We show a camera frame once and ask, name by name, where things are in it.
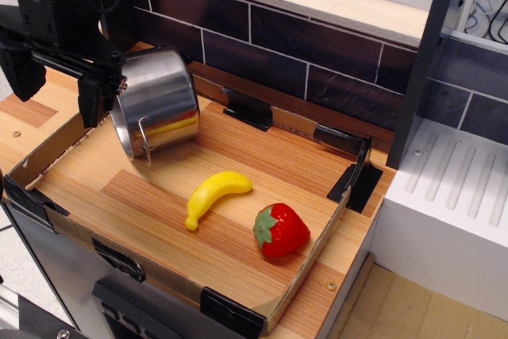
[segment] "wood grain surface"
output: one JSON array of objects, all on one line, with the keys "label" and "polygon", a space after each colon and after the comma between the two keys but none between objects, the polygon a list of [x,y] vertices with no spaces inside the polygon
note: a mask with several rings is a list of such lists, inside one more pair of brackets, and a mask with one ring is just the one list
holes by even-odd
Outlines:
[{"label": "wood grain surface", "polygon": [[[16,105],[15,112],[12,100],[0,103],[0,166],[5,173],[77,111],[74,84],[74,79],[48,71],[48,84],[34,102]],[[351,161],[283,129],[261,132],[224,115],[223,106],[199,101],[199,135],[155,151],[151,167],[143,160],[128,160],[107,119],[33,187],[68,210],[70,221],[191,283],[265,311],[288,288],[337,208],[325,196]],[[21,115],[39,104],[57,112],[34,127]],[[15,138],[14,130],[22,134]],[[385,153],[375,152],[374,163],[382,167],[383,158]],[[188,232],[183,221],[192,191],[224,170],[251,178],[253,191],[220,199],[200,220],[198,231]],[[316,337],[393,178],[394,171],[384,170],[365,211],[344,212],[270,337]],[[257,211],[273,202],[292,206],[311,231],[307,245],[281,259],[263,257],[252,236]],[[330,281],[336,290],[327,289]]]}]

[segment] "strawberry leaves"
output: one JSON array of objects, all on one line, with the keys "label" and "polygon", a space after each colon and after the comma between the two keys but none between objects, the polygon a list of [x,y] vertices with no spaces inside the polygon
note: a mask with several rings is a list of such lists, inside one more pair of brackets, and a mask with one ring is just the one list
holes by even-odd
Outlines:
[{"label": "strawberry leaves", "polygon": [[271,216],[271,209],[273,206],[267,206],[264,210],[259,212],[254,222],[254,237],[257,239],[260,249],[263,250],[265,242],[271,244],[270,229],[279,222],[276,218]]}]

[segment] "cardboard floor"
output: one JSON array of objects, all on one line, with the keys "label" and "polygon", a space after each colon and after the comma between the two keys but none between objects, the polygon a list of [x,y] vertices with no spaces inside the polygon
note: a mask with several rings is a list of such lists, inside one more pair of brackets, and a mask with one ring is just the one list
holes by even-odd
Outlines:
[{"label": "cardboard floor", "polygon": [[365,261],[329,339],[508,338],[508,322],[403,279],[374,260],[370,255]]}]

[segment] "stainless steel pot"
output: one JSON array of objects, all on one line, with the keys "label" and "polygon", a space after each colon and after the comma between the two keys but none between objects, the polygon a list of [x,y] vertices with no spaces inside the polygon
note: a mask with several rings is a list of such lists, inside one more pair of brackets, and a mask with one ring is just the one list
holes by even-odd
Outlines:
[{"label": "stainless steel pot", "polygon": [[116,97],[111,117],[121,145],[133,160],[194,137],[199,104],[192,77],[180,55],[154,48],[128,56],[122,68],[127,89]]}]

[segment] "brown tile wall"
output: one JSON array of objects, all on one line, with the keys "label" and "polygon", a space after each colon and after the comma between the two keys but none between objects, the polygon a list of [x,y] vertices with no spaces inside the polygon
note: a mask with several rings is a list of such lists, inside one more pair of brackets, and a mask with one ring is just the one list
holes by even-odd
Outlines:
[{"label": "brown tile wall", "polygon": [[139,38],[393,130],[416,52],[250,0],[133,0]]}]

